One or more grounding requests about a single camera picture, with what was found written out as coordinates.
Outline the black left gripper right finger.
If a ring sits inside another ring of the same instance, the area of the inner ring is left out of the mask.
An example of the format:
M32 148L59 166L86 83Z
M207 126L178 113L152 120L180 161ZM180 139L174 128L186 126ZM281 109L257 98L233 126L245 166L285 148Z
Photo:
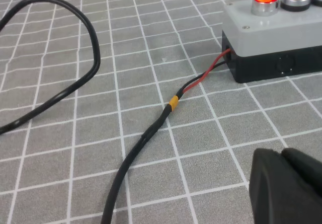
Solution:
M281 153L280 199L321 202L321 162L294 148Z

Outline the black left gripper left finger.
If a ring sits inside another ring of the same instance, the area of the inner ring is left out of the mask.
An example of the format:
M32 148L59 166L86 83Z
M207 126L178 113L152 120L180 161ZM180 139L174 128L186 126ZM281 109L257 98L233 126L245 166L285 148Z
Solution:
M254 151L249 195L255 223L321 223L321 202L280 199L282 156L274 150Z

